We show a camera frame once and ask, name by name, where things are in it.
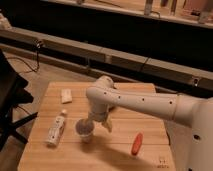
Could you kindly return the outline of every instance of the floor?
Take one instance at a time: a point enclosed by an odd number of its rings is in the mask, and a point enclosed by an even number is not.
[[[6,57],[14,57],[13,54],[6,54]],[[32,60],[27,60],[31,66],[36,66],[36,62]],[[17,72],[28,71],[29,68],[26,67],[24,63],[19,60],[9,60],[11,65]],[[34,101],[32,104],[22,105],[30,113],[36,112],[41,104],[41,99],[45,93],[48,83],[51,81],[94,81],[95,78],[89,77],[87,75],[75,73],[72,71],[67,71],[62,68],[57,68],[51,65],[40,63],[40,69],[38,73],[22,73],[20,74],[25,79],[29,81],[27,86],[27,91],[30,92]],[[25,116],[26,114],[21,109],[16,109],[14,111],[14,120]],[[26,137],[29,136],[33,122],[26,124],[19,130]],[[183,126],[165,122],[166,129],[171,140],[171,150],[174,158],[174,162],[177,171],[183,171],[187,162],[187,154],[189,152],[189,137],[190,129]],[[13,137],[10,137],[4,146],[3,150],[0,152],[0,170],[1,171],[15,171],[19,160],[21,158],[22,152],[24,150],[24,145],[16,141]]]

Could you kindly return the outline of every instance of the white eraser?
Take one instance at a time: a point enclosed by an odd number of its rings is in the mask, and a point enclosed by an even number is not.
[[[72,102],[72,92],[71,89],[62,89],[61,90],[61,103],[70,103]]]

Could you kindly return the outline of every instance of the wire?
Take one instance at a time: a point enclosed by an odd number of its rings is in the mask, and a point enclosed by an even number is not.
[[[107,5],[112,5],[112,6],[115,6],[115,7],[118,7],[118,8],[123,8],[122,6],[113,4],[111,2],[106,2],[106,1],[102,1],[102,0],[94,0],[94,1],[100,2],[100,3],[103,3],[103,4],[107,4]]]
[[[149,57],[146,58],[145,62],[141,65],[141,68],[140,68],[139,72],[143,72],[143,69],[144,69],[144,67],[147,64],[147,62],[148,62],[149,59],[150,59]]]
[[[31,67],[30,64],[28,64],[25,60],[21,59],[21,58],[18,58],[18,57],[8,57],[7,59],[15,59],[15,60],[19,60],[21,62],[23,62],[30,70],[29,71],[23,71],[23,72],[18,72],[19,74],[21,73],[30,73],[30,72],[35,72],[37,73],[39,68],[40,68],[40,56],[39,56],[39,51],[41,49],[41,47],[43,46],[42,42],[38,42],[36,44],[36,63],[37,63],[37,66],[35,68]]]
[[[158,19],[161,19],[161,15],[160,15],[159,12],[157,12],[157,11],[151,11],[151,13],[157,14],[158,15]]]
[[[22,109],[26,114],[30,115],[30,112],[28,112],[26,109],[24,109],[23,107],[21,106],[17,106],[18,108]]]
[[[91,70],[90,59],[86,58],[86,71],[87,71],[87,74],[89,74],[90,70]]]

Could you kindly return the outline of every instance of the bottle cap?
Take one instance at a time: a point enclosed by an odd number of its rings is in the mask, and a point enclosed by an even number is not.
[[[61,110],[61,115],[67,116],[67,110],[66,110],[66,109],[62,109],[62,110]]]

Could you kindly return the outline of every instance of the wooden surface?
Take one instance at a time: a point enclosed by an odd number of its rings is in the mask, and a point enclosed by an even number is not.
[[[173,171],[175,170],[164,123],[157,118],[116,107],[110,113],[112,133],[95,124],[94,138],[83,144],[75,132],[75,124],[87,116],[88,101],[85,89],[91,83],[53,82],[43,98],[29,142],[25,147],[18,170],[42,171]],[[153,92],[152,84],[117,83],[117,88],[128,91]],[[72,90],[73,102],[61,104],[61,89]],[[44,143],[55,116],[67,109],[67,123],[57,148]],[[137,157],[131,156],[136,135],[144,140]]]
[[[62,4],[76,4],[76,0],[44,0],[49,2],[56,2]],[[152,10],[169,13],[171,3],[168,2],[167,6],[161,7],[161,1],[155,0],[153,1]],[[146,4],[146,0],[84,0],[84,4],[92,4],[92,5],[100,5],[104,7],[112,7],[112,8],[120,8],[120,9],[128,9],[134,11],[144,11],[144,7]]]

